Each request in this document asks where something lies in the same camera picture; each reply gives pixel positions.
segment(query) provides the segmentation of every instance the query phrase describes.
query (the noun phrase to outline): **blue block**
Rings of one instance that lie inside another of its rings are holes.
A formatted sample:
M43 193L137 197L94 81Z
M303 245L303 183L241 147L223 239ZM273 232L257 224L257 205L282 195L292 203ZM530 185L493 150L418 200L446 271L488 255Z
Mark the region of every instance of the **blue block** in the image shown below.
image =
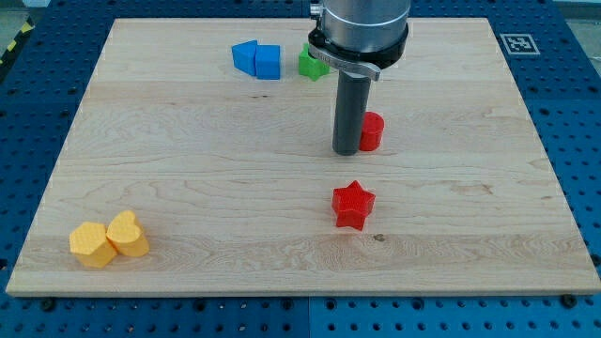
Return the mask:
M257 41L252 40L232 46L232 56L234 56L234 67L245 73L255 76L254 54L256 53Z
M280 46L260 45L254 56L256 78L260 80L280 80Z

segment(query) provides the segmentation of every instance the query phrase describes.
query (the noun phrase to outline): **red star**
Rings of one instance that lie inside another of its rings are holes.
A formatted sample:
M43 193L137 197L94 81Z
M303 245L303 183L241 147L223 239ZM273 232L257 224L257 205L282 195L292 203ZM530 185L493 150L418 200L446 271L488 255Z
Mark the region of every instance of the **red star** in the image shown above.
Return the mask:
M358 181L353 181L346 188L334 189L331 207L336 212L336 226L352 226L362 231L365 218L374 208L376 196L365 191Z

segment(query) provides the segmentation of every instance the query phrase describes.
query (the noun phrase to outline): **wood grain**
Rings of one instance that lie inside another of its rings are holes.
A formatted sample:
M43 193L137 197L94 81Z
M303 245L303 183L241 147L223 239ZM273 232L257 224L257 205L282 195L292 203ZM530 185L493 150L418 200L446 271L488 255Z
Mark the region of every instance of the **wood grain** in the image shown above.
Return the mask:
M331 150L335 70L297 74L308 20L116 20L10 282L13 296L546 295L601 290L483 19L413 19L372 86L381 148ZM283 47L283 79L229 47ZM375 193L363 233L331 191ZM135 210L150 253L69 255L82 221Z

